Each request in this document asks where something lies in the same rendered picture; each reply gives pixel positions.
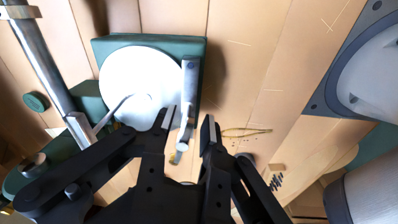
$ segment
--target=metal lever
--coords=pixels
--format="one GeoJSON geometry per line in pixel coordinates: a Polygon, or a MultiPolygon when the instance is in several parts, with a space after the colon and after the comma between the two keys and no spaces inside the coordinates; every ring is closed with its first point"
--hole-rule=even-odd
{"type": "Polygon", "coordinates": [[[183,86],[181,91],[181,126],[177,134],[174,163],[180,163],[182,153],[189,149],[189,140],[193,138],[196,119],[196,102],[200,57],[184,56],[181,63],[183,86]]]}

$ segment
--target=green surface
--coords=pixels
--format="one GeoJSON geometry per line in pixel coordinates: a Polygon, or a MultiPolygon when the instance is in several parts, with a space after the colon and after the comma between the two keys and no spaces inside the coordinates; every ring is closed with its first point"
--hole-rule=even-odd
{"type": "MultiPolygon", "coordinates": [[[[86,114],[90,123],[98,124],[99,121],[109,112],[108,107],[102,100],[98,80],[86,80],[71,88],[69,92],[71,93],[76,106],[79,108],[79,111],[86,114]]],[[[107,124],[111,125],[114,122],[115,119],[112,118],[107,124]]]]}
{"type": "MultiPolygon", "coordinates": [[[[81,151],[76,141],[72,138],[70,133],[68,133],[69,131],[66,129],[61,134],[62,136],[60,135],[54,138],[40,151],[45,153],[50,161],[50,167],[48,170],[55,168],[58,164],[81,151]]],[[[28,179],[24,177],[20,172],[18,172],[17,167],[14,167],[3,182],[3,195],[12,201],[19,190],[35,179],[37,178],[28,179]]]]}
{"type": "Polygon", "coordinates": [[[398,146],[398,126],[380,122],[359,143],[357,156],[344,168],[350,172],[398,146]]]}
{"type": "Polygon", "coordinates": [[[26,106],[34,112],[43,113],[50,106],[48,100],[38,92],[26,93],[22,96],[22,99],[26,106]]]}
{"type": "Polygon", "coordinates": [[[202,91],[202,80],[206,56],[206,37],[162,34],[112,33],[111,35],[105,37],[92,39],[91,45],[99,69],[101,69],[105,59],[111,53],[126,46],[147,46],[156,50],[160,50],[169,55],[180,66],[182,58],[184,56],[199,56],[201,61],[199,69],[195,128],[197,127],[197,118],[200,109],[200,97],[202,91]]]}

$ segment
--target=wooden surface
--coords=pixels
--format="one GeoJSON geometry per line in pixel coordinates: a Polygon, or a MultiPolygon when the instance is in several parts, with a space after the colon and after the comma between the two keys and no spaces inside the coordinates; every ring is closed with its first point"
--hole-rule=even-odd
{"type": "MultiPolygon", "coordinates": [[[[355,145],[377,125],[301,115],[366,0],[29,2],[42,11],[39,26],[69,88],[99,78],[92,38],[111,32],[206,35],[199,125],[212,114],[222,130],[273,129],[241,139],[223,138],[223,144],[230,154],[252,153],[260,173],[270,162],[285,165],[288,180],[276,194],[283,206],[322,174],[349,162],[355,145]]],[[[53,104],[42,114],[25,108],[22,94],[48,95],[6,21],[0,21],[0,30],[0,103],[6,105],[0,108],[0,136],[26,156],[51,140],[45,128],[64,124],[53,104]]],[[[165,173],[179,182],[196,182],[200,129],[174,167],[168,160],[175,152],[177,132],[170,134],[165,149],[165,173]]],[[[132,187],[138,168],[139,160],[133,160],[109,181],[101,189],[102,200],[113,201],[132,187]]]]}

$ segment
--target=gray cylinder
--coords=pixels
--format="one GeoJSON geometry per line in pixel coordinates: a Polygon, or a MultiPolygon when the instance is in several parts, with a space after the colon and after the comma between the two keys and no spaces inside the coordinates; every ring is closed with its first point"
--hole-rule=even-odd
{"type": "Polygon", "coordinates": [[[398,147],[325,188],[330,224],[387,224],[398,220],[398,147]]]}

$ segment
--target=green machine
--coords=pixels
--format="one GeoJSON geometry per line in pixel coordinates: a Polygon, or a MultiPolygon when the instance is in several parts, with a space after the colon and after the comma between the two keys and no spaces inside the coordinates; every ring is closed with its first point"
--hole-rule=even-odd
{"type": "MultiPolygon", "coordinates": [[[[182,153],[187,150],[185,145],[187,145],[191,138],[193,129],[197,126],[207,38],[181,35],[112,33],[105,37],[92,39],[91,44],[98,68],[101,71],[100,80],[103,73],[102,67],[107,58],[120,49],[132,46],[143,46],[161,52],[180,67],[183,80],[180,82],[182,92],[180,108],[182,108],[182,112],[179,124],[181,123],[182,131],[180,131],[181,134],[176,142],[177,152],[175,163],[178,163],[182,153]]],[[[85,114],[91,128],[94,128],[110,111],[110,107],[103,99],[100,85],[100,81],[86,80],[69,89],[78,112],[85,114]]],[[[97,139],[101,139],[112,133],[115,130],[113,124],[116,124],[116,121],[121,121],[118,119],[117,114],[114,117],[111,116],[106,121],[105,126],[97,132],[97,139]]],[[[66,129],[40,151],[45,154],[48,162],[48,167],[46,167],[41,175],[80,151],[79,145],[70,131],[66,129]]],[[[12,201],[20,189],[38,177],[27,178],[23,175],[23,172],[18,171],[18,166],[16,166],[6,177],[2,185],[2,194],[8,200],[12,201]]]]}

